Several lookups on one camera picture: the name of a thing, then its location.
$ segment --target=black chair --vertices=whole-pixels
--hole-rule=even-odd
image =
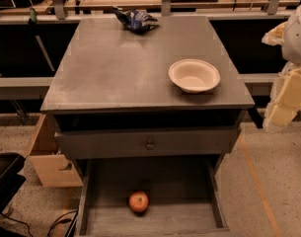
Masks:
[[[0,214],[26,180],[18,173],[23,169],[25,158],[18,153],[0,154]],[[0,227],[0,237],[23,236]]]

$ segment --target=bowl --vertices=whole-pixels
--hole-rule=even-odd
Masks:
[[[197,94],[216,87],[220,82],[218,70],[198,59],[184,59],[172,64],[169,69],[172,82],[187,93]]]

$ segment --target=floor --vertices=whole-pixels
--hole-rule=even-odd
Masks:
[[[23,153],[37,120],[38,114],[31,114],[20,125],[14,114],[0,115],[0,153]],[[29,223],[34,236],[47,236],[57,217],[77,208],[81,189],[44,188],[29,158],[22,174],[27,180],[12,201],[11,216]],[[243,122],[216,180],[231,231],[245,237],[301,237],[301,120],[280,133]],[[0,225],[29,236],[19,223],[0,218]],[[50,236],[63,236],[65,229],[57,225]]]

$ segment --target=gray tabletop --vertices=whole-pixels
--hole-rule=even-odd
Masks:
[[[41,111],[247,109],[254,104],[206,17],[158,20],[160,27],[145,35],[126,30],[115,17],[82,20]],[[220,84],[208,93],[184,93],[168,71],[174,62],[187,58],[215,66]]]

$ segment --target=red apple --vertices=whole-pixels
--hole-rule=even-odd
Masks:
[[[134,212],[143,212],[148,208],[149,198],[145,192],[134,192],[129,198],[129,206]]]

